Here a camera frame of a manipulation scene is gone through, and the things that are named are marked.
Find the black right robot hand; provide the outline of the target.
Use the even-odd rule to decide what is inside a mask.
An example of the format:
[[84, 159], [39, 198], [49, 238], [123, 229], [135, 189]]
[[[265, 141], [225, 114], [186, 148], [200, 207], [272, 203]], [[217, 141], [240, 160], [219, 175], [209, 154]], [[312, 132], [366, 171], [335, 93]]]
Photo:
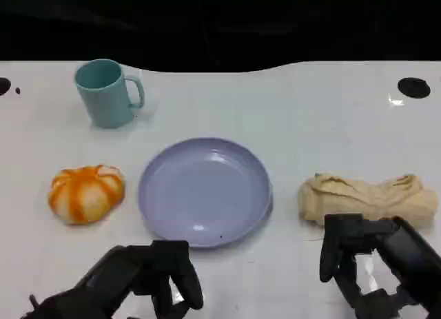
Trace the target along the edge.
[[[377, 251], [400, 284], [362, 294], [356, 256]], [[440, 317], [440, 256], [400, 217], [367, 220], [361, 214], [327, 214], [320, 253], [320, 280], [334, 279], [357, 318], [397, 318], [409, 305]]]

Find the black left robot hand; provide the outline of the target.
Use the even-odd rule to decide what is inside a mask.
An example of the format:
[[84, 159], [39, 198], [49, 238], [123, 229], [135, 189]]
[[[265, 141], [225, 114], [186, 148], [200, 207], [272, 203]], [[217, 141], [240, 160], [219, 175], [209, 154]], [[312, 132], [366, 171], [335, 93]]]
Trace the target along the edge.
[[186, 241], [116, 246], [78, 282], [111, 318], [130, 293], [149, 296], [157, 318], [183, 318], [203, 307], [203, 290]]

